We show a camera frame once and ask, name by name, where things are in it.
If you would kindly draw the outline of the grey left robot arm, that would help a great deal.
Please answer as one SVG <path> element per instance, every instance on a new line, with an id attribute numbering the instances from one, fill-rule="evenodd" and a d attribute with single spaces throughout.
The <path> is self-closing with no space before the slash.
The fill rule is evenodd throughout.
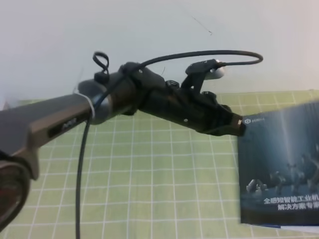
<path id="1" fill-rule="evenodd" d="M 199 133 L 242 136 L 243 118 L 219 104 L 214 93 L 200 90 L 204 80 L 221 78 L 223 68 L 217 60 L 191 64 L 179 84 L 128 62 L 105 82 L 81 82 L 78 93 L 1 111 L 1 228 L 21 211 L 31 180 L 39 176 L 39 149 L 88 118 L 97 125 L 142 111 Z"/>

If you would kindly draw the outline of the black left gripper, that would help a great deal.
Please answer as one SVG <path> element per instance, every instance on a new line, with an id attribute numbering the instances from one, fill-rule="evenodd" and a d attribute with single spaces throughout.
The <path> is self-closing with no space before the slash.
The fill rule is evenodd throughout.
<path id="1" fill-rule="evenodd" d="M 135 83 L 138 96 L 126 115 L 140 110 L 213 136 L 243 136 L 246 131 L 243 117 L 218 103 L 212 92 L 195 94 L 191 89 L 182 89 L 176 81 L 166 81 L 148 68 L 132 73 L 129 78 Z"/>

